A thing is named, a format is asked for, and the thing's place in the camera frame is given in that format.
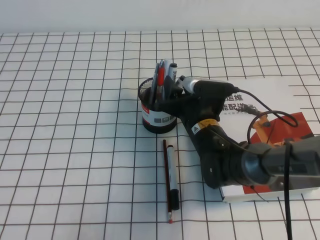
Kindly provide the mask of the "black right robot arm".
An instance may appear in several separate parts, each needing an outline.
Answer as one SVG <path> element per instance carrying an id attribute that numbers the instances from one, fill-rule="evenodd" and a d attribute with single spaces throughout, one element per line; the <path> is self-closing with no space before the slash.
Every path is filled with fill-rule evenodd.
<path id="1" fill-rule="evenodd" d="M 283 179 L 284 192 L 291 177 L 320 176 L 320 138 L 286 137 L 275 145 L 266 140 L 237 142 L 220 126 L 220 114 L 228 97 L 244 90 L 228 81 L 186 77 L 182 86 L 164 80 L 162 112 L 179 118 L 200 158 L 205 183 L 224 186 L 272 185 Z"/>

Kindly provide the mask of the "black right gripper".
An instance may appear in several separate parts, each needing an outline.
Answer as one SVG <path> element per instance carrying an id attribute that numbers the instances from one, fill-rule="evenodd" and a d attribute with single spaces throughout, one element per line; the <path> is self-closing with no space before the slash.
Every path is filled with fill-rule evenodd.
<path id="1" fill-rule="evenodd" d="M 220 121 L 220 114 L 225 104 L 224 97 L 196 96 L 183 93 L 183 88 L 167 75 L 163 84 L 164 99 L 154 104 L 154 110 L 165 113 L 179 113 L 183 125 L 193 125 L 202 120 Z"/>

